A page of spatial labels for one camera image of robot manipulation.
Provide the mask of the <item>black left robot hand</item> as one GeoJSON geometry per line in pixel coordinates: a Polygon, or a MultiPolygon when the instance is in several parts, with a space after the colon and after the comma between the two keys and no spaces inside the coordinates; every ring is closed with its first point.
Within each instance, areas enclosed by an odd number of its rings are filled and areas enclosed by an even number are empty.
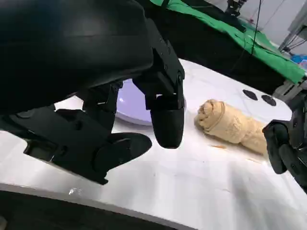
{"type": "Polygon", "coordinates": [[[118,92],[132,79],[154,135],[180,146],[185,72],[134,0],[3,0],[0,127],[26,155],[104,185],[109,170],[147,152],[140,133],[113,133],[118,92]]]}

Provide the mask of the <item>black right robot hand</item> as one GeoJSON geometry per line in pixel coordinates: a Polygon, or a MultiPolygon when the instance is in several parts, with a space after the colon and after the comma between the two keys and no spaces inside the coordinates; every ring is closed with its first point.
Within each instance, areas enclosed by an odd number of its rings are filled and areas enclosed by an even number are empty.
{"type": "Polygon", "coordinates": [[[271,166],[276,174],[289,172],[307,191],[307,95],[298,94],[288,104],[291,120],[272,120],[262,130],[271,166]]]}

